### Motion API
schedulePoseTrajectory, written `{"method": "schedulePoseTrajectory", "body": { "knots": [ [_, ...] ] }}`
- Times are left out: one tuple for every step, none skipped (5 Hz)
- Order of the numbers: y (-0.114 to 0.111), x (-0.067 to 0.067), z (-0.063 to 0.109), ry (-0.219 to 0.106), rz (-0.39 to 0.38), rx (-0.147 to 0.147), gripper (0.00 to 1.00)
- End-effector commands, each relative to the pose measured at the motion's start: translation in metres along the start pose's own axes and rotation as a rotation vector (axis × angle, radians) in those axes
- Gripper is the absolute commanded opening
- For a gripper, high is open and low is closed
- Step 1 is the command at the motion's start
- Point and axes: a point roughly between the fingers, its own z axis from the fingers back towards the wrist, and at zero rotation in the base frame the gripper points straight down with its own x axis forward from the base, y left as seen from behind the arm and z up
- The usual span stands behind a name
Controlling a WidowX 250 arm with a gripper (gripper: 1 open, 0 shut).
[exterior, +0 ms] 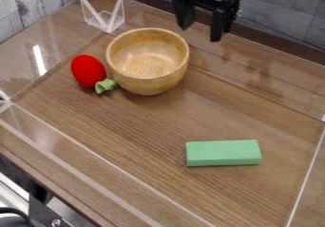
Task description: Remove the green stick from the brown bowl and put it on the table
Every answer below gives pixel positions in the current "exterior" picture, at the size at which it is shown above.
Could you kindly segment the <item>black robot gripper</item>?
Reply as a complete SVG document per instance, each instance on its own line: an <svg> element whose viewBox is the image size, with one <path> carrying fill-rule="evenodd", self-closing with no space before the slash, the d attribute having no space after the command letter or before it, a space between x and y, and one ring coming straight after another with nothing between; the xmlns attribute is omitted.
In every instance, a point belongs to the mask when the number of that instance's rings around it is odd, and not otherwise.
<svg viewBox="0 0 325 227"><path fill-rule="evenodd" d="M211 41L219 42L222 35L230 32L232 17L228 12L238 12L240 0L171 0L176 23L186 30L195 17L194 8L212 11Z"/></svg>

